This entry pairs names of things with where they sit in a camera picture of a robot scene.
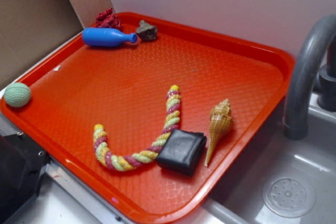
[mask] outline green ball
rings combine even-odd
[[[9,106],[20,108],[29,102],[31,94],[27,85],[14,82],[5,89],[4,99]]]

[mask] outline gray rock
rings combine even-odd
[[[135,32],[142,40],[152,41],[156,39],[158,33],[156,26],[153,26],[144,20],[140,21],[139,25],[140,27],[138,27]]]

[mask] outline sink drain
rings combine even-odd
[[[265,205],[282,217],[301,217],[315,204],[312,184],[296,174],[275,174],[265,182],[262,190]]]

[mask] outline conch shell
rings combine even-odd
[[[224,100],[211,110],[210,115],[210,143],[206,152],[204,166],[208,167],[209,161],[217,143],[233,128],[234,120],[231,117],[230,101]]]

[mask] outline red coral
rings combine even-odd
[[[119,17],[113,13],[113,9],[109,8],[105,12],[102,12],[97,16],[96,27],[115,28],[120,30],[121,21]]]

